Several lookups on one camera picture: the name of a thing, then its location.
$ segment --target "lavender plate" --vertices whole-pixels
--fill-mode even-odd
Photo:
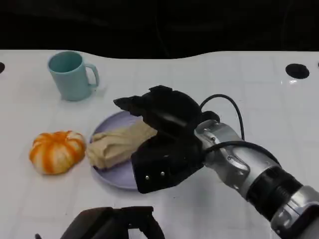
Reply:
[[[113,130],[123,126],[130,126],[138,119],[139,117],[132,116],[127,111],[122,111],[105,119],[95,129],[93,134]],[[110,169],[101,170],[97,167],[93,167],[93,169],[97,176],[107,184],[111,184],[118,188],[137,190],[132,162],[130,159]]]

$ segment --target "wrapped food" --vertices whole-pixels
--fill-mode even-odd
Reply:
[[[111,168],[129,160],[138,147],[157,134],[157,131],[142,120],[127,127],[93,135],[86,154],[92,166]]]

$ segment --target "white table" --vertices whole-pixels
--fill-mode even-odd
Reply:
[[[85,158],[70,172],[39,175],[28,151],[41,132],[75,130],[88,140],[94,128],[119,109],[112,100],[141,95],[163,84],[199,103],[215,93],[239,105],[246,138],[266,147],[302,183],[319,190],[319,53],[216,52],[180,60],[120,60],[83,53],[97,66],[101,87],[71,103],[46,68],[55,51],[0,51],[0,238],[26,239],[40,233],[58,239],[71,221],[92,207],[154,206],[167,239],[271,239],[268,222],[234,190],[204,168],[179,186],[141,195],[100,183]],[[305,64],[310,76],[295,81],[290,63]],[[206,109],[239,133],[235,110],[223,99]],[[138,231],[131,238],[143,238]]]

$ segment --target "mug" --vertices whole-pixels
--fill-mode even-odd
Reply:
[[[92,69],[96,84],[89,83],[86,67]],[[84,63],[82,56],[74,51],[55,54],[48,61],[48,68],[64,100],[80,101],[91,95],[91,88],[99,86],[96,67]]]

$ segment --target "black cable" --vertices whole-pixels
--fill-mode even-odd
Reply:
[[[216,95],[212,95],[208,98],[206,98],[201,104],[200,104],[200,109],[202,109],[204,107],[204,105],[209,102],[210,100],[214,99],[214,98],[224,98],[224,99],[227,99],[230,101],[230,103],[234,106],[236,112],[237,112],[237,115],[238,115],[238,118],[239,118],[239,124],[240,124],[240,132],[241,132],[241,139],[242,140],[245,140],[245,132],[244,132],[244,124],[243,124],[243,118],[241,117],[241,113],[240,113],[240,110],[237,106],[237,104],[235,103],[235,101],[230,98],[229,96],[227,95],[223,95],[223,94],[216,94]]]
[[[266,155],[267,157],[269,157],[270,159],[272,159],[273,161],[275,161],[277,164],[280,165],[280,163],[278,162],[276,157],[271,152],[269,152],[267,149],[265,149],[262,146],[259,146],[257,144],[249,143],[249,142],[246,142],[246,141],[227,141],[227,142],[218,143],[216,145],[213,145],[213,146],[205,149],[204,153],[208,154],[208,153],[210,153],[212,151],[216,151],[216,150],[219,150],[221,148],[228,147],[228,146],[239,146],[239,147],[245,147],[245,148],[253,149],[255,151],[258,151],[258,152]]]
[[[221,148],[224,148],[224,147],[228,147],[228,146],[239,146],[239,147],[245,147],[245,148],[250,148],[250,149],[253,149],[257,152],[260,152],[264,155],[266,155],[267,157],[269,157],[270,159],[272,159],[274,162],[276,162],[277,164],[280,165],[279,161],[277,160],[277,158],[271,153],[269,152],[267,149],[263,148],[262,146],[259,146],[257,144],[254,144],[254,143],[249,143],[249,142],[246,142],[245,141],[245,132],[244,132],[244,124],[243,124],[243,118],[241,116],[241,113],[240,113],[240,110],[237,106],[237,104],[235,103],[235,101],[230,98],[229,96],[227,95],[223,95],[223,94],[216,94],[216,95],[212,95],[208,98],[206,98],[201,104],[200,104],[200,109],[202,109],[204,107],[204,105],[209,102],[211,99],[214,99],[214,98],[225,98],[227,100],[230,101],[230,103],[234,106],[236,112],[237,112],[237,115],[238,115],[238,118],[239,118],[239,124],[240,124],[240,131],[241,131],[241,138],[243,141],[227,141],[227,142],[222,142],[222,143],[218,143],[216,145],[213,145],[207,149],[205,149],[205,154],[208,154],[212,151],[216,151],[216,150],[219,150]]]

